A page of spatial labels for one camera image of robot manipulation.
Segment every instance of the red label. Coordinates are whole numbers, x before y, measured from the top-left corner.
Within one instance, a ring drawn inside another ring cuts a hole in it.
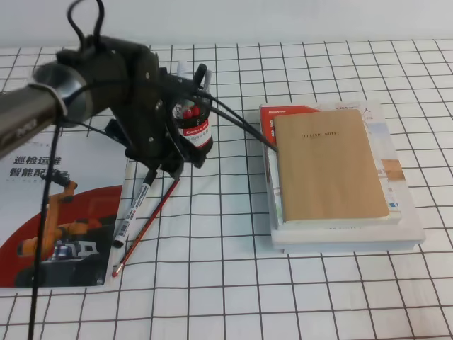
[[[279,115],[296,115],[298,113],[313,113],[318,112],[315,108],[308,106],[264,106],[260,110],[261,125],[263,126],[263,134],[269,142],[275,144],[274,117]]]
[[[192,136],[196,135],[202,131],[204,131],[207,126],[209,125],[208,119],[205,120],[205,122],[201,125],[195,126],[195,127],[189,127],[187,129],[183,129],[183,135],[184,136]]]

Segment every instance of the red bottle cap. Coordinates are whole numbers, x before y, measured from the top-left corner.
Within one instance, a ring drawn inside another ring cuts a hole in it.
[[[192,116],[198,117],[200,115],[200,108],[198,106],[194,106],[192,108]]]
[[[184,119],[188,119],[188,118],[192,118],[192,109],[191,108],[188,108],[186,111],[184,111],[183,113],[183,118]]]

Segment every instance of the marker pen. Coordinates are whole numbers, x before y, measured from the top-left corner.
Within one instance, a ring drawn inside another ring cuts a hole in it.
[[[115,240],[113,241],[113,246],[115,248],[121,248],[127,241],[127,238],[129,237],[130,230],[132,229],[132,224],[134,223],[136,216],[137,216],[137,210],[140,208],[140,206],[143,203],[143,200],[147,196],[149,188],[151,188],[151,184],[156,178],[157,172],[156,171],[148,171],[148,174],[146,175],[145,179],[143,180],[143,184],[140,187],[139,193],[137,195],[137,198],[134,201],[134,204],[132,204],[132,207],[129,209],[129,211],[126,214],[125,219],[122,221],[121,227],[118,230],[118,233],[115,237]]]

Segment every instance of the white book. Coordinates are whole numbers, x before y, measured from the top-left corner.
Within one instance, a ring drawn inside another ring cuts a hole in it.
[[[336,108],[359,108],[364,113],[367,131],[378,132],[382,138],[372,145],[372,151],[379,153],[382,159],[397,159],[391,142],[385,119],[380,113],[379,104],[375,102],[353,103],[317,103],[311,107],[320,110]],[[395,206],[389,206],[391,215],[396,218],[387,223],[359,225],[323,225],[322,228],[287,228],[283,225],[280,185],[272,167],[277,166],[275,153],[265,151],[265,170],[268,186],[268,203],[270,213],[271,238],[276,249],[284,252],[311,251],[383,251],[412,249],[425,239],[423,228],[405,181],[390,182],[386,177],[382,163],[376,161],[379,176],[383,183],[384,194],[388,202],[393,200]]]
[[[283,249],[286,252],[412,249],[424,241],[425,233],[406,182],[396,182],[394,188],[402,215],[397,225],[277,230],[275,214],[270,212],[272,243],[276,249]]]

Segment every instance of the white wall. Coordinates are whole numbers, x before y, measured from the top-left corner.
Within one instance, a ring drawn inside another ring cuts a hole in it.
[[[452,38],[452,0],[104,0],[103,33],[146,43]],[[68,45],[70,0],[0,0],[0,46]],[[94,0],[76,10],[92,30]]]

